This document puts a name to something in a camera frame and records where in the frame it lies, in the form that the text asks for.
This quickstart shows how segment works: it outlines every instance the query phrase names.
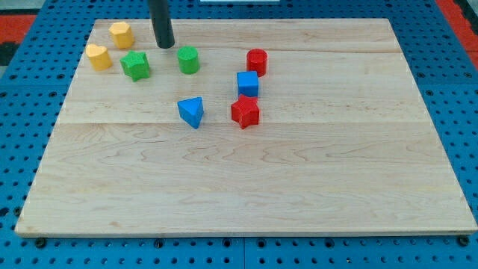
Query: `blue pegboard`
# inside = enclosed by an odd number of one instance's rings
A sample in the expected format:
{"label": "blue pegboard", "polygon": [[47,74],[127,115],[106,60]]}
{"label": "blue pegboard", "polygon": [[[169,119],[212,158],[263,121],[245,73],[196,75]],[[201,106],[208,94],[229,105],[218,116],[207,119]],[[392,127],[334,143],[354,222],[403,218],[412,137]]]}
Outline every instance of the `blue pegboard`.
{"label": "blue pegboard", "polygon": [[[478,73],[431,0],[199,5],[173,18],[389,18],[478,217]],[[0,268],[475,268],[478,237],[38,239],[13,232],[95,19],[147,18],[146,1],[49,0],[0,81]]]}

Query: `toy block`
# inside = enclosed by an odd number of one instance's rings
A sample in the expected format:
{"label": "toy block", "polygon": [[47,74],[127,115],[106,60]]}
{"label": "toy block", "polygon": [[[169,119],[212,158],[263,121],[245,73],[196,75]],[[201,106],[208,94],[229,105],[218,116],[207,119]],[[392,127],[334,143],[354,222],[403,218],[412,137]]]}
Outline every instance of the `toy block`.
{"label": "toy block", "polygon": [[238,73],[238,95],[257,97],[259,93],[259,78],[256,71]]}
{"label": "toy block", "polygon": [[105,46],[97,46],[95,44],[87,45],[85,53],[90,59],[91,65],[95,71],[101,71],[112,66],[108,49]]}
{"label": "toy block", "polygon": [[199,56],[197,49],[184,46],[178,50],[179,69],[184,74],[194,74],[199,71]]}
{"label": "toy block", "polygon": [[110,36],[118,49],[127,49],[134,43],[133,31],[126,22],[115,22],[110,27]]}
{"label": "toy block", "polygon": [[247,52],[247,71],[256,71],[260,78],[267,71],[267,53],[263,49],[251,49]]}
{"label": "toy block", "polygon": [[130,51],[119,62],[125,75],[133,78],[133,81],[149,78],[149,63],[145,52]]}
{"label": "toy block", "polygon": [[261,112],[257,106],[257,100],[257,97],[248,97],[241,94],[239,100],[231,105],[232,120],[239,123],[242,129],[259,124],[259,114]]}
{"label": "toy block", "polygon": [[201,123],[204,109],[202,97],[195,97],[178,102],[179,116],[190,126],[197,129]]}

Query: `green hexagonal block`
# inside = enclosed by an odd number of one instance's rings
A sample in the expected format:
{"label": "green hexagonal block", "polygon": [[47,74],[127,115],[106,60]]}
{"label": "green hexagonal block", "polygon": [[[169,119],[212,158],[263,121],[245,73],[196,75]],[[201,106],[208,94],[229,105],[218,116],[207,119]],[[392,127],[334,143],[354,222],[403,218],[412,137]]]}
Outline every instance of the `green hexagonal block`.
{"label": "green hexagonal block", "polygon": [[125,75],[133,78],[133,81],[149,78],[149,63],[145,52],[130,51],[119,62]]}

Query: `blue block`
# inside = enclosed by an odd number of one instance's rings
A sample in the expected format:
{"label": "blue block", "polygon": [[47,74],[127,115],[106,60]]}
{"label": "blue block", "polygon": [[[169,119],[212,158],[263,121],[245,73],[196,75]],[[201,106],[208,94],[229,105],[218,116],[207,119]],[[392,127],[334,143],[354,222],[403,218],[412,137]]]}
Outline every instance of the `blue block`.
{"label": "blue block", "polygon": [[257,97],[259,94],[259,77],[256,71],[238,72],[238,96]]}
{"label": "blue block", "polygon": [[179,116],[190,126],[197,129],[201,123],[204,109],[202,108],[202,97],[195,97],[178,102]]}

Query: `yellow block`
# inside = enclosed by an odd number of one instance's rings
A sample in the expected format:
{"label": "yellow block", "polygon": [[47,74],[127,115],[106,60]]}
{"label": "yellow block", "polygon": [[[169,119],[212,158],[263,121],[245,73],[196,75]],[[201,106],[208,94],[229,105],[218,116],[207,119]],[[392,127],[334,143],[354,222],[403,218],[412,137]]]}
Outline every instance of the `yellow block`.
{"label": "yellow block", "polygon": [[108,49],[106,49],[105,46],[89,44],[85,52],[95,71],[101,71],[113,65],[110,55],[108,54]]}
{"label": "yellow block", "polygon": [[129,48],[134,43],[133,31],[126,22],[115,22],[110,27],[110,35],[118,49]]}

